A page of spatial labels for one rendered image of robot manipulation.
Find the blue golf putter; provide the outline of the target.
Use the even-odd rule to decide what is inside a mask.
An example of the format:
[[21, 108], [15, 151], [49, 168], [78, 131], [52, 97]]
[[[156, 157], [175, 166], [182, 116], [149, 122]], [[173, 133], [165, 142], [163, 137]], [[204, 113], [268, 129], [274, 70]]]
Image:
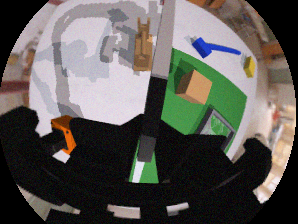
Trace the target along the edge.
[[230, 49], [225, 48], [223, 45], [216, 45], [216, 44], [206, 44], [204, 39], [197, 39], [194, 40], [194, 43], [192, 44], [194, 49], [200, 53], [202, 56], [202, 59], [205, 59], [206, 56], [209, 56], [210, 53], [212, 53], [212, 49], [217, 49], [217, 51], [225, 51], [230, 53], [237, 53], [237, 55], [241, 55], [241, 51], [238, 51], [238, 49]]

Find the green putting mat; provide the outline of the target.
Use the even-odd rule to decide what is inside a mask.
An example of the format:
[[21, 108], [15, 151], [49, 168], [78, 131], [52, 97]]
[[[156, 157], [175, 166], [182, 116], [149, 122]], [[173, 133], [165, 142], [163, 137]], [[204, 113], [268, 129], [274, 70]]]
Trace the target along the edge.
[[[168, 87], [166, 87], [160, 120], [164, 123], [166, 121], [173, 128], [176, 128], [176, 131], [184, 133], [184, 135], [196, 135], [198, 127], [204, 121], [206, 112], [209, 111], [209, 108], [214, 108], [214, 111], [217, 111], [218, 115], [223, 117], [223, 120], [226, 120], [234, 131], [238, 132], [246, 107], [247, 96], [245, 93], [217, 69], [209, 67], [204, 61], [198, 60], [196, 57], [180, 51], [180, 49], [172, 47], [170, 59], [172, 60], [169, 64]], [[178, 84], [182, 79], [181, 76], [193, 71], [193, 69], [213, 81], [205, 105], [190, 103], [184, 97], [176, 95]], [[234, 137], [237, 136], [237, 132], [235, 132]], [[234, 137], [227, 145], [225, 155], [229, 151]], [[140, 183], [158, 183], [156, 169], [156, 157], [154, 157], [153, 151], [152, 160], [150, 163], [145, 163], [144, 168], [142, 168]]]

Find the yellow rectangular block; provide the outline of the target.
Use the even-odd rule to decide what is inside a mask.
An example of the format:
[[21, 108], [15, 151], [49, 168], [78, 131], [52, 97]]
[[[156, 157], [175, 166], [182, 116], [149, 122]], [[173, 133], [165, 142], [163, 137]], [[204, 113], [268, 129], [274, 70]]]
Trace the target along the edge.
[[246, 61], [246, 63], [245, 63], [245, 65], [243, 65], [243, 67], [245, 67], [245, 68], [243, 68], [243, 72], [246, 72], [247, 79], [250, 79], [250, 77], [253, 77], [253, 75], [254, 75], [253, 71], [255, 69], [253, 57], [247, 56], [245, 61]]

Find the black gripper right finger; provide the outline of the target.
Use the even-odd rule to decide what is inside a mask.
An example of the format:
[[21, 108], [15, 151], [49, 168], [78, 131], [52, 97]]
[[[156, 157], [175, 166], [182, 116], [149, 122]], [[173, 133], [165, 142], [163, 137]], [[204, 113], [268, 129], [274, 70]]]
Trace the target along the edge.
[[190, 153], [196, 149], [223, 148], [226, 144], [225, 135], [184, 135], [176, 131], [172, 125], [160, 120], [154, 144], [158, 183], [170, 183], [170, 177], [178, 171]]

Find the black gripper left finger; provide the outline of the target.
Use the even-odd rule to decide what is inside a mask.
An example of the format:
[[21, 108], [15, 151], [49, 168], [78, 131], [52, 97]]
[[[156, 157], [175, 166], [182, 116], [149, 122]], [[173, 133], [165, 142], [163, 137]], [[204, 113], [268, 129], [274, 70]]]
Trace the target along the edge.
[[76, 145], [80, 143], [102, 151], [120, 153], [122, 172], [125, 173], [125, 181], [129, 181], [141, 136], [142, 121], [144, 121], [144, 113], [121, 125], [72, 117], [69, 128]]

